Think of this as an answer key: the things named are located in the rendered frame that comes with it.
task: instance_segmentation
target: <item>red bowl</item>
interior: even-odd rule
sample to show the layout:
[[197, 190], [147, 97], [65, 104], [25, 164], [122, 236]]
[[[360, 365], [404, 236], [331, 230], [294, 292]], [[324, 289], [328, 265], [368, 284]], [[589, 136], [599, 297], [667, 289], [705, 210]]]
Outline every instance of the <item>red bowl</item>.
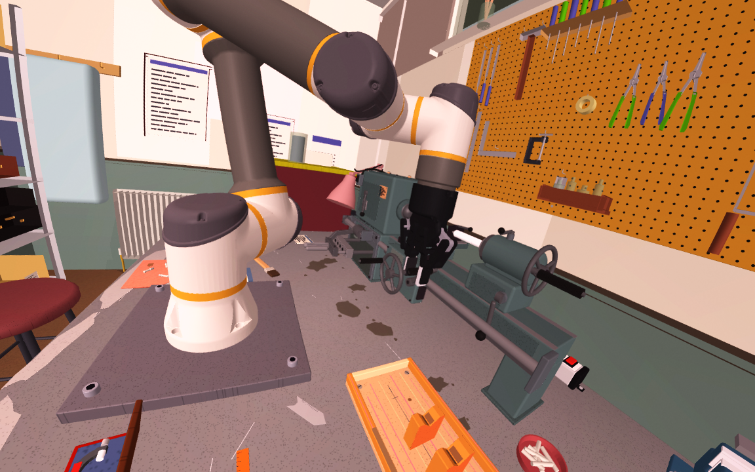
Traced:
[[[549, 453], [549, 457], [551, 457], [555, 465], [558, 466], [558, 472], [567, 472], [567, 463], [564, 462], [564, 457], [558, 452], [558, 449], [556, 449], [551, 442], [540, 436], [535, 436], [534, 434], [527, 434], [526, 436], [521, 437], [520, 441], [518, 441], [518, 462], [524, 472], [539, 472], [540, 470], [537, 467], [534, 467], [532, 463], [530, 463], [530, 460], [526, 459], [526, 456], [521, 453], [526, 446], [534, 446], [538, 441], [540, 441], [543, 448], [546, 449], [546, 452]], [[547, 467], [545, 472], [553, 472], [553, 469]]]

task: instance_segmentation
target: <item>brown floor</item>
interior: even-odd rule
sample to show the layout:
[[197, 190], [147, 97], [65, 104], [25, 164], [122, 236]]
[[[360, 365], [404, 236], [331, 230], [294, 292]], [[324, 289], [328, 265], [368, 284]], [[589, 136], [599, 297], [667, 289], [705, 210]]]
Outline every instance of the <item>brown floor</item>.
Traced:
[[[54, 271], [48, 272], [51, 275], [54, 275]], [[81, 299], [77, 302], [75, 307], [72, 308], [72, 311], [74, 311], [76, 315], [81, 314], [81, 311], [88, 307], [93, 300], [98, 298], [104, 290], [107, 290], [107, 287], [109, 287], [110, 284], [121, 274], [122, 271], [117, 271], [116, 269], [105, 269], [104, 271], [66, 271], [66, 280], [74, 282], [81, 289]], [[60, 331], [63, 331], [63, 328], [65, 328], [68, 323], [66, 317], [61, 314], [59, 319], [55, 319], [53, 322], [48, 323], [45, 326], [40, 326], [40, 328], [34, 329], [33, 335], [37, 337], [57, 336], [60, 334]], [[46, 340], [38, 341], [37, 343], [39, 344], [40, 349], [42, 349], [43, 347], [48, 346], [48, 343], [50, 342], [50, 340]], [[13, 338], [0, 340], [0, 353], [2, 353], [3, 350], [8, 349], [8, 346], [12, 343]], [[12, 377], [23, 367], [25, 367], [25, 360], [22, 358], [19, 347], [14, 347], [8, 355], [5, 355], [0, 359], [0, 378]], [[0, 382], [0, 389], [5, 383], [6, 382]]]

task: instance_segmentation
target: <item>lathe handwheel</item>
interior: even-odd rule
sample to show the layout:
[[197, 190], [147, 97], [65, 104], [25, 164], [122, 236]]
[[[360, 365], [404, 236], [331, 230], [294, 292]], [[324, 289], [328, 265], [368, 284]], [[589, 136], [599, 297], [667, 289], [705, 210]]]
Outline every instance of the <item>lathe handwheel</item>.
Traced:
[[[547, 265], [543, 265], [540, 263], [540, 256], [546, 254], [546, 251], [552, 251], [552, 261], [549, 262]], [[558, 263], [558, 250], [553, 245], [547, 245], [543, 246], [543, 248], [540, 248], [530, 260], [530, 263], [526, 266], [526, 271], [524, 272], [524, 277], [521, 279], [520, 287], [524, 291], [525, 296], [536, 296], [540, 293], [540, 290], [543, 290], [543, 287], [546, 287], [546, 282], [540, 280], [537, 278], [537, 272], [538, 271], [547, 271], [551, 274], [555, 273], [555, 265]], [[535, 275], [534, 280], [532, 281], [532, 286], [528, 284], [528, 280], [530, 280], [530, 275]]]
[[380, 284], [386, 293], [393, 295], [400, 292], [403, 274], [401, 258], [393, 253], [384, 255], [383, 263], [380, 265]]

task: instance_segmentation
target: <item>red stool seat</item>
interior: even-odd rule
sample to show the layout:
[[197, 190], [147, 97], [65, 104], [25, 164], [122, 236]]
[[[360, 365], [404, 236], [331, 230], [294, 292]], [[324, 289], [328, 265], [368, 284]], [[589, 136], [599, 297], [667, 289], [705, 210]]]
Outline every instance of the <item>red stool seat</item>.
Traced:
[[25, 279], [0, 284], [0, 340], [39, 328], [71, 310], [81, 290], [63, 279]]

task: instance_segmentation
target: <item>stool leg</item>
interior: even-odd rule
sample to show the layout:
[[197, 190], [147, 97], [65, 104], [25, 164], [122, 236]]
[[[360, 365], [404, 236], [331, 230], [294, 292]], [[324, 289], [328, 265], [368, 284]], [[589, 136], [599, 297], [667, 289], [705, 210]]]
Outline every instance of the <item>stool leg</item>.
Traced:
[[30, 330], [23, 332], [22, 340], [25, 341], [25, 347], [28, 348], [31, 359], [39, 355], [39, 344], [37, 344], [37, 338], [33, 337], [33, 332], [31, 332]]
[[17, 334], [13, 338], [16, 340], [17, 343], [19, 343], [19, 350], [22, 352], [22, 358], [25, 359], [25, 364], [27, 364], [28, 362], [31, 362], [31, 359], [33, 359], [33, 357], [31, 357], [31, 352], [28, 350], [28, 346], [27, 344], [25, 344], [25, 340], [22, 337], [22, 335]]

